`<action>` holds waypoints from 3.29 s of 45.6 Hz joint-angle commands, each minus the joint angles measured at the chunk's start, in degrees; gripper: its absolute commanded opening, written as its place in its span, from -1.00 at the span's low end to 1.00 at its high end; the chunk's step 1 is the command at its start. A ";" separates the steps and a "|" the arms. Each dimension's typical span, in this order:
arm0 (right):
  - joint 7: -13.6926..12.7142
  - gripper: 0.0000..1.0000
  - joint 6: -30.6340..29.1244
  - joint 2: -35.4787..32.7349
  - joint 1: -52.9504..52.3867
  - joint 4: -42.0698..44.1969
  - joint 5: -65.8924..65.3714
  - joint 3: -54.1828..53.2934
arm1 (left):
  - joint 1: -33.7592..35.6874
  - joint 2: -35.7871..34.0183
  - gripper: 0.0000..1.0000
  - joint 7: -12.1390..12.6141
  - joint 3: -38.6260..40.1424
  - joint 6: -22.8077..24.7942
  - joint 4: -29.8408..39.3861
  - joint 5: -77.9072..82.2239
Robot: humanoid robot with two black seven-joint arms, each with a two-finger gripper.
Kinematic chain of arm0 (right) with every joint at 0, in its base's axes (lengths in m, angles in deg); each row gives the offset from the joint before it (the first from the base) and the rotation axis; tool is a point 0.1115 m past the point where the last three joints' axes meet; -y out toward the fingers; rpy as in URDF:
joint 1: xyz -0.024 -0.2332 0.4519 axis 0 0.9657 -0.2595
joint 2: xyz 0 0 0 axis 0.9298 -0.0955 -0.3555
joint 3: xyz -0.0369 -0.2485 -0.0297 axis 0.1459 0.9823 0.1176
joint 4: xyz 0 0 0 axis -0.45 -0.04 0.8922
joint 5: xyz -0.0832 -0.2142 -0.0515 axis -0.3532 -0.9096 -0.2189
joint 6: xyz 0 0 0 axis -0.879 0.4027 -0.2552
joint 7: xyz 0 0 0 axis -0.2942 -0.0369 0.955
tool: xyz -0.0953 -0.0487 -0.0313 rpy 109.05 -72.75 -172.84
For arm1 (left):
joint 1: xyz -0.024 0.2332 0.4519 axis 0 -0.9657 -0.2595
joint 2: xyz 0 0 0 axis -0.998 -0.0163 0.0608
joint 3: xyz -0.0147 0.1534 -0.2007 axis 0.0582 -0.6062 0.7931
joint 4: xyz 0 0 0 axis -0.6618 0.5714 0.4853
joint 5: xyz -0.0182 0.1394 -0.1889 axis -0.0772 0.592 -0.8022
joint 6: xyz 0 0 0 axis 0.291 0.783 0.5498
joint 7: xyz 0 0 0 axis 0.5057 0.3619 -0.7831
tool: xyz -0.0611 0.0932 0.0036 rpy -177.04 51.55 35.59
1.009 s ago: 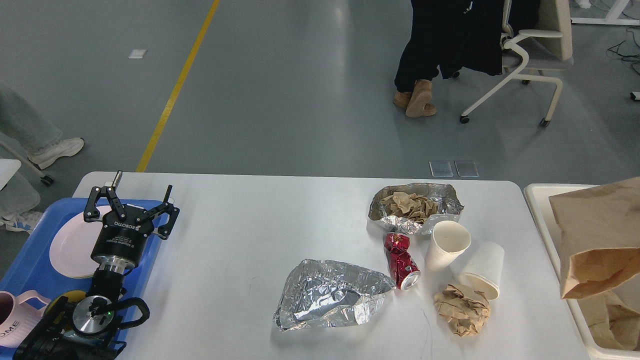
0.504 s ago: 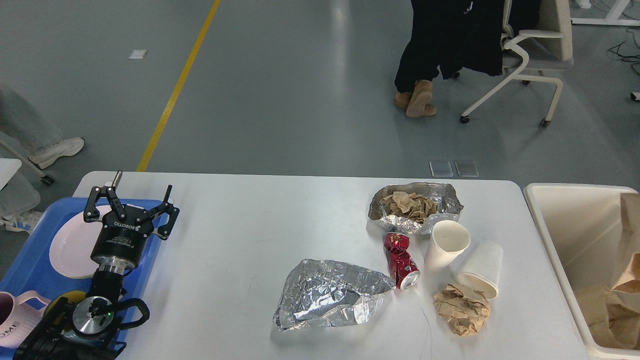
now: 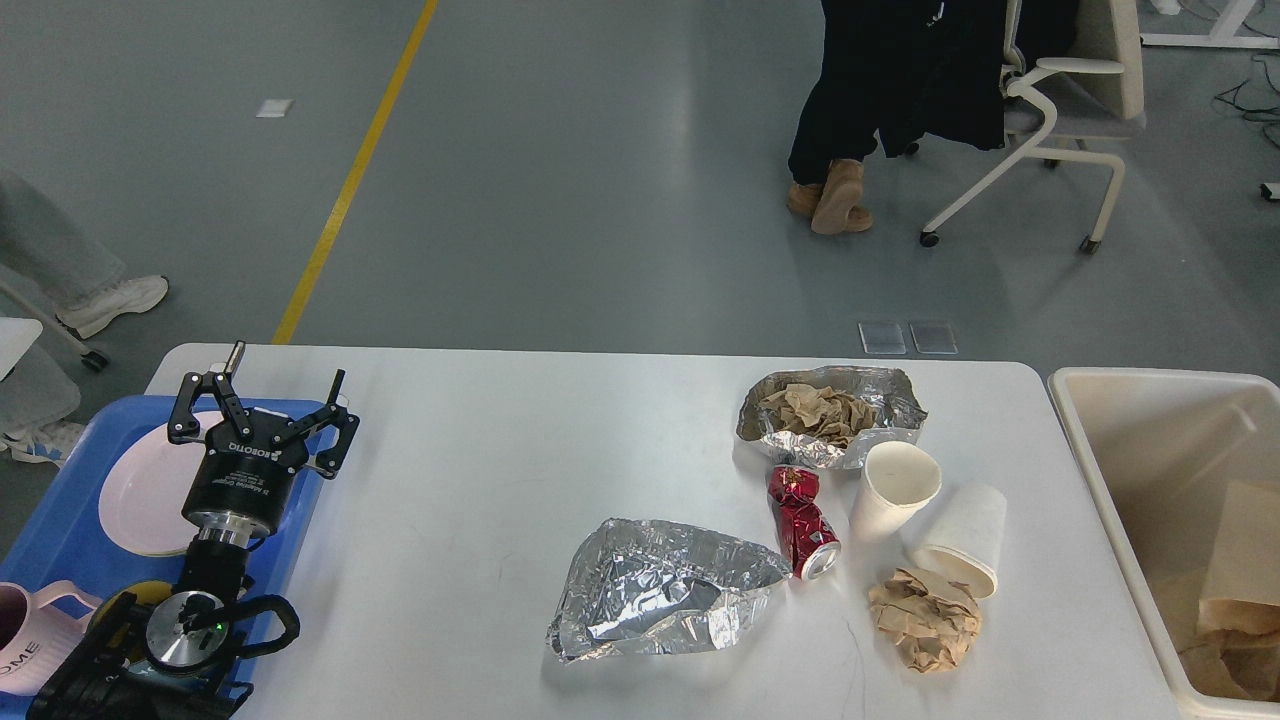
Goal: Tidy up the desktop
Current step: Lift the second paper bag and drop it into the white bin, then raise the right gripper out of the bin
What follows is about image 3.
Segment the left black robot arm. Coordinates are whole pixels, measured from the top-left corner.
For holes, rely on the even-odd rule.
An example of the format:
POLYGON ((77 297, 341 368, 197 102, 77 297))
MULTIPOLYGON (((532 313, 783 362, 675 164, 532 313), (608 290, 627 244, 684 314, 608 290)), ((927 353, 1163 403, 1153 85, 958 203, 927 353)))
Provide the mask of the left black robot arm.
POLYGON ((163 518, 184 529, 180 570, 152 597, 141 582, 87 615, 76 646, 35 692, 29 719, 229 719, 253 693, 239 665, 287 648, 300 618, 279 594, 308 521, 298 495, 330 479, 358 432, 337 370, 307 414, 247 405, 232 382, 244 352, 187 373, 154 461, 177 486, 163 518))

